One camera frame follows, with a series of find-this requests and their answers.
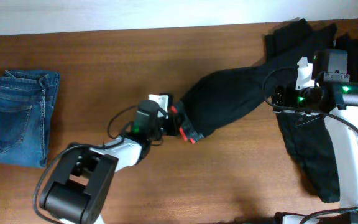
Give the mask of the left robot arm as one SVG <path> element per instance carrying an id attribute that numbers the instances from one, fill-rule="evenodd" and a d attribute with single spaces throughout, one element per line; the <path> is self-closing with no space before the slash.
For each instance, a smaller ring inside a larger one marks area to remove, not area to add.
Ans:
<path id="1" fill-rule="evenodd" d="M 143 161 L 163 143 L 173 96 L 149 95 L 133 106 L 135 118 L 100 145 L 73 142 L 41 175 L 34 212 L 50 223 L 102 223 L 101 211 L 116 172 Z"/>

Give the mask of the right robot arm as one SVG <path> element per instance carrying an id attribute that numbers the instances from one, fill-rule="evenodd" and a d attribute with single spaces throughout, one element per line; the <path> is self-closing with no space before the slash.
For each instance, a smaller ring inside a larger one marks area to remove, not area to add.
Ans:
<path id="1" fill-rule="evenodd" d="M 358 223 L 358 83 L 350 81 L 345 50 L 324 49 L 312 62 L 302 57 L 290 94 L 276 93 L 276 113 L 321 116 L 333 146 L 340 207 L 309 215 L 285 213 L 282 223 Z"/>

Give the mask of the black leggings red grey waistband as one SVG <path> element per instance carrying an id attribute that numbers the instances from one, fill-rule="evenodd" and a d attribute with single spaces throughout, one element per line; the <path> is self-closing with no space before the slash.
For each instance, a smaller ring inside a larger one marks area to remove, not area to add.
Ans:
<path id="1" fill-rule="evenodd" d="M 266 61 L 254 67 L 218 70 L 201 78 L 172 106 L 173 127 L 196 143 L 256 109 L 278 86 L 296 81 L 302 57 L 333 46 L 336 24 L 313 30 L 305 19 L 265 36 Z"/>

